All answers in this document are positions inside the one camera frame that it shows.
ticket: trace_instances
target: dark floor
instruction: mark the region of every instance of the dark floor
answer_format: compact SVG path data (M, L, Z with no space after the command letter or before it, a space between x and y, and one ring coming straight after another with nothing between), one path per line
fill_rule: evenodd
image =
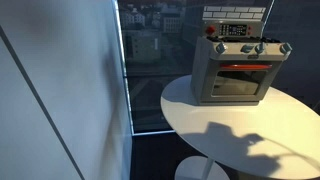
M135 136L132 146L131 180L173 180L175 170L185 158L201 155L175 133ZM221 165L230 180L237 172Z

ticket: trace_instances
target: white round table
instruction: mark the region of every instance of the white round table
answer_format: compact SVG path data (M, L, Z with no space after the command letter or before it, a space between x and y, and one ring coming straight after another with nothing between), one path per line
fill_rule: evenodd
M309 107L271 87L257 106L197 106L190 80L184 76L168 84L161 108L195 149L260 177L320 176L320 117Z

